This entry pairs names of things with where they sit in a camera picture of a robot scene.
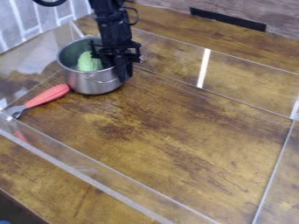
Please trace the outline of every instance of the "metal pot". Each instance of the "metal pot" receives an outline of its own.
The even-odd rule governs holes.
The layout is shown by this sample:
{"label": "metal pot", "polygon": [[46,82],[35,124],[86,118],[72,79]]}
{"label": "metal pot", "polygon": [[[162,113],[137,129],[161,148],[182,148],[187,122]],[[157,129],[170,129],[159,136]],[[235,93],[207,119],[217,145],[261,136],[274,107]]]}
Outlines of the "metal pot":
{"label": "metal pot", "polygon": [[64,69],[66,81],[70,87],[85,95],[102,95],[114,91],[125,83],[118,77],[118,70],[111,67],[105,70],[82,72],[78,70],[81,55],[90,51],[90,41],[102,44],[99,37],[87,37],[70,43],[59,52],[58,61]]}

